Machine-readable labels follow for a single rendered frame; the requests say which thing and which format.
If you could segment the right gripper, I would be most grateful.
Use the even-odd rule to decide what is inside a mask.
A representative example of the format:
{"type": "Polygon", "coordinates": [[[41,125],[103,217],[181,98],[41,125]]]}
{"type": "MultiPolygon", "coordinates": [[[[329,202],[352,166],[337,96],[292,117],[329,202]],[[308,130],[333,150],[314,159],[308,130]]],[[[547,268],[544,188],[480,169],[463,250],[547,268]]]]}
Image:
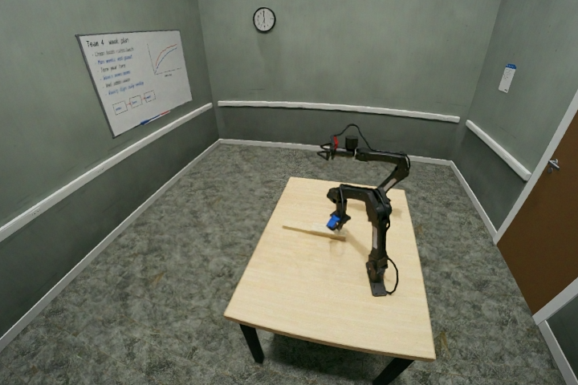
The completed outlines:
{"type": "Polygon", "coordinates": [[[319,152],[317,152],[316,154],[317,154],[318,156],[323,157],[326,161],[329,161],[330,153],[333,153],[333,152],[334,152],[333,155],[331,154],[332,160],[334,160],[335,156],[344,157],[343,152],[344,152],[345,148],[337,147],[338,141],[337,141],[336,137],[334,137],[334,140],[335,140],[335,143],[334,143],[334,146],[335,146],[335,147],[333,146],[333,144],[331,144],[331,142],[326,143],[326,144],[322,144],[322,145],[320,145],[320,148],[322,148],[322,149],[324,149],[324,150],[323,150],[323,151],[319,151],[319,152]],[[326,146],[326,145],[329,145],[329,144],[330,144],[330,149],[323,147],[323,146],[326,146]],[[323,152],[326,152],[326,153],[327,153],[327,157],[320,154],[320,153],[323,153],[323,152]],[[333,158],[333,156],[334,156],[334,158],[333,158]]]}

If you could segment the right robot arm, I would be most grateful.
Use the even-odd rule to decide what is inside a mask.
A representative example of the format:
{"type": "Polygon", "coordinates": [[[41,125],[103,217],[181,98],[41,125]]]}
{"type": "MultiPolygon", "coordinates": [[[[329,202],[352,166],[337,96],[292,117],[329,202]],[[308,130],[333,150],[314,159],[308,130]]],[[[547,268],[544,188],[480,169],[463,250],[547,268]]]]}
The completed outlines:
{"type": "Polygon", "coordinates": [[[369,148],[357,148],[358,136],[346,136],[344,157],[353,158],[359,161],[380,161],[391,164],[397,164],[392,173],[379,185],[387,193],[399,180],[409,175],[409,167],[404,155],[391,152],[372,151],[369,148]],[[356,155],[355,155],[356,149],[356,155]],[[357,154],[358,153],[358,154],[357,154]],[[397,171],[396,171],[397,170],[397,171]],[[398,176],[399,175],[399,176],[398,176]]]}

